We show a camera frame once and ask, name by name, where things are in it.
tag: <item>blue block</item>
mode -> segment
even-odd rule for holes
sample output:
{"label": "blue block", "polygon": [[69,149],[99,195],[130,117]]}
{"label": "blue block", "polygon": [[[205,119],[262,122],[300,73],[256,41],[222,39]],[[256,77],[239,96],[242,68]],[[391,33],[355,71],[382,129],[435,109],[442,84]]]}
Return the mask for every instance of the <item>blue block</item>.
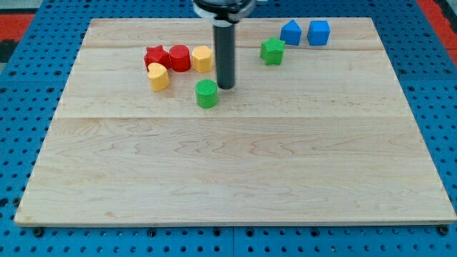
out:
{"label": "blue block", "polygon": [[327,21],[312,21],[309,24],[308,41],[310,46],[325,46],[330,35]]}
{"label": "blue block", "polygon": [[301,39],[301,28],[295,20],[291,20],[281,29],[281,38],[288,45],[298,46]]}

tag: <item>red block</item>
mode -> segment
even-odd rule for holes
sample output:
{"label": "red block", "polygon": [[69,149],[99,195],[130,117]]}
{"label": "red block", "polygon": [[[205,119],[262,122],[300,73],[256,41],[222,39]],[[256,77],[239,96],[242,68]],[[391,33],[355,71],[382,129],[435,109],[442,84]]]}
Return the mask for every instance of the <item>red block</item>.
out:
{"label": "red block", "polygon": [[162,64],[167,69],[171,68],[170,55],[164,50],[162,45],[156,47],[146,47],[146,51],[147,53],[144,56],[146,69],[148,69],[148,65],[152,63]]}
{"label": "red block", "polygon": [[170,48],[171,67],[177,72],[185,72],[191,68],[191,57],[187,46],[177,45]]}

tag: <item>green block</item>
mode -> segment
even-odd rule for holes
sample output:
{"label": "green block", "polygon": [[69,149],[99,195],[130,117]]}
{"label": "green block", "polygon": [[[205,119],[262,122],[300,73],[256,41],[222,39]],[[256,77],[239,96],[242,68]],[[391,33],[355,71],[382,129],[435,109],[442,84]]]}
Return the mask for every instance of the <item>green block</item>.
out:
{"label": "green block", "polygon": [[285,41],[272,36],[268,41],[262,42],[260,58],[265,61],[265,65],[281,64],[284,54]]}
{"label": "green block", "polygon": [[195,85],[197,104],[201,108],[211,108],[217,104],[217,84],[211,79],[201,80]]}

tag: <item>green cylinder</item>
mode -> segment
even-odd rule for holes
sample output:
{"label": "green cylinder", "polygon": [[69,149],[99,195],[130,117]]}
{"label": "green cylinder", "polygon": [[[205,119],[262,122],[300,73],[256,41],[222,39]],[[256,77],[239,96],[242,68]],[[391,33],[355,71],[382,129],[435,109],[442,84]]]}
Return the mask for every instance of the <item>green cylinder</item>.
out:
{"label": "green cylinder", "polygon": [[201,108],[211,108],[217,104],[217,84],[211,79],[204,79],[195,85],[197,104]]}

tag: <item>blue pegboard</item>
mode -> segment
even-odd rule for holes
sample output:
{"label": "blue pegboard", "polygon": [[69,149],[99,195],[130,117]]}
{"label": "blue pegboard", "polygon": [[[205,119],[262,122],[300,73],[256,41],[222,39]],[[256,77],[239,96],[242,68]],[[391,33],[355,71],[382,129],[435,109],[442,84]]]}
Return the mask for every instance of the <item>blue pegboard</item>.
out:
{"label": "blue pegboard", "polygon": [[[269,0],[251,14],[307,16],[373,18],[456,207],[457,69],[416,2]],[[0,256],[457,256],[456,225],[44,230],[16,226],[16,205],[84,33],[91,18],[110,17],[196,15],[190,0],[44,1],[0,75]]]}

